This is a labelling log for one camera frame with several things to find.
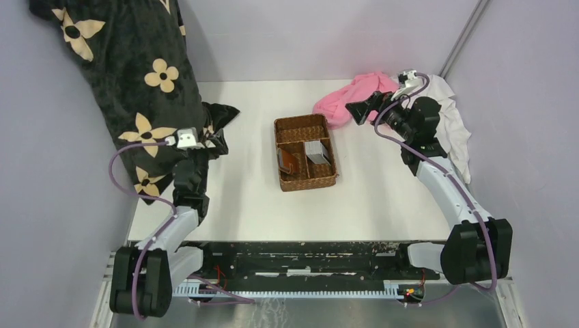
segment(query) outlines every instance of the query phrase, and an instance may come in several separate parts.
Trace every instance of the white cloth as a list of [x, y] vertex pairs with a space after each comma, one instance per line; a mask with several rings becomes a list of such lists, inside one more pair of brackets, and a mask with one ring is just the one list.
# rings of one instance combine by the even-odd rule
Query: white cloth
[[440, 123], [436, 127], [436, 135], [442, 149], [450, 156], [451, 161], [462, 175], [464, 183], [470, 183], [470, 170], [468, 169], [468, 150], [466, 143], [470, 138], [470, 132], [466, 130], [462, 123], [462, 118], [456, 102], [451, 99], [455, 94], [449, 84], [436, 75], [428, 75], [430, 84], [426, 90], [422, 91], [415, 97], [412, 97], [413, 103], [419, 96], [428, 96], [438, 101], [440, 104]]

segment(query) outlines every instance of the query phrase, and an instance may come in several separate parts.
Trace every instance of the red wire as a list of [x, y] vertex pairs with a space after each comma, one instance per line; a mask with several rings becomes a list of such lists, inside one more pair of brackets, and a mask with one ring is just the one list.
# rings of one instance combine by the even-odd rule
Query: red wire
[[422, 269], [422, 280], [420, 281], [420, 286], [418, 286], [418, 288], [424, 286], [425, 282], [426, 282], [426, 271]]
[[225, 278], [225, 284], [223, 285], [223, 290], [225, 290], [225, 288], [227, 287], [227, 277], [225, 276], [225, 274], [221, 271], [221, 269], [218, 266], [215, 266], [215, 268], [217, 270], [217, 284], [219, 285], [219, 282], [221, 281], [221, 276], [223, 276], [223, 278]]

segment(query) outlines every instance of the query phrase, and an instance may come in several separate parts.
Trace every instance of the wicker basket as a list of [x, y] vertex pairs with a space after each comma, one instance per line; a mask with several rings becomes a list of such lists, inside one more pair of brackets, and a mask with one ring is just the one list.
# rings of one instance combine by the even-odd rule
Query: wicker basket
[[[322, 114], [279, 118], [274, 122], [275, 146], [298, 159], [299, 172], [289, 175], [280, 170], [279, 185], [283, 191], [329, 187], [336, 184], [338, 175], [328, 124]], [[308, 161], [304, 141], [320, 140], [329, 152], [330, 164]]]

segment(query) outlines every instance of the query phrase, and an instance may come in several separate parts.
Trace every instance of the pink cloth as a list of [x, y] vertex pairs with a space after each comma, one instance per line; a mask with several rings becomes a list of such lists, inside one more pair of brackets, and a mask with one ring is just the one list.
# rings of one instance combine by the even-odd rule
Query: pink cloth
[[[313, 106], [314, 113], [324, 114], [329, 128], [339, 128], [352, 118], [345, 104], [368, 99], [375, 91], [394, 92], [398, 84], [382, 72], [362, 74], [354, 77], [352, 82], [323, 97]], [[372, 111], [369, 120], [376, 118], [376, 111]]]

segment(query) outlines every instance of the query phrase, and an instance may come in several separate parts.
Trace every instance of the tan flower pattern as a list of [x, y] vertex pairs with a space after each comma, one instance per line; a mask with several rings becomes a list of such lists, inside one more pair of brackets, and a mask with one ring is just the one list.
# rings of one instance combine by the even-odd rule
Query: tan flower pattern
[[206, 126], [203, 128], [203, 134], [207, 135], [207, 134], [214, 134], [215, 132], [213, 131], [213, 124], [210, 124], [209, 126]]
[[179, 71], [175, 66], [167, 67], [167, 62], [161, 58], [153, 61], [154, 72], [145, 75], [145, 83], [150, 87], [158, 87], [161, 91], [169, 93], [175, 89], [176, 80], [179, 77]]
[[[162, 139], [172, 135], [177, 129], [176, 128], [153, 128], [149, 123], [149, 120], [143, 114], [137, 113], [135, 118], [135, 126], [138, 132], [127, 131], [123, 132], [119, 139], [123, 139], [130, 142], [140, 141], [144, 144], [149, 142], [157, 142], [155, 139]], [[158, 146], [146, 146], [145, 150], [149, 155], [155, 157], [157, 156]]]
[[140, 167], [136, 167], [137, 171], [137, 179], [139, 179], [139, 183], [135, 185], [135, 190], [137, 193], [143, 191], [149, 196], [159, 197], [159, 188], [155, 185], [159, 180], [163, 179], [165, 176], [157, 176], [155, 178], [149, 177], [149, 174]]
[[70, 43], [72, 50], [77, 55], [81, 56], [84, 60], [92, 62], [94, 55], [87, 43], [87, 39], [97, 34], [104, 26], [104, 22], [87, 19], [74, 23], [70, 16], [68, 16], [66, 9], [53, 9], [53, 14], [62, 22], [61, 28], [64, 41]]
[[167, 10], [167, 12], [169, 13], [169, 15], [171, 14], [171, 9], [169, 8], [169, 1], [170, 0], [159, 0], [159, 2], [161, 2], [165, 9]]

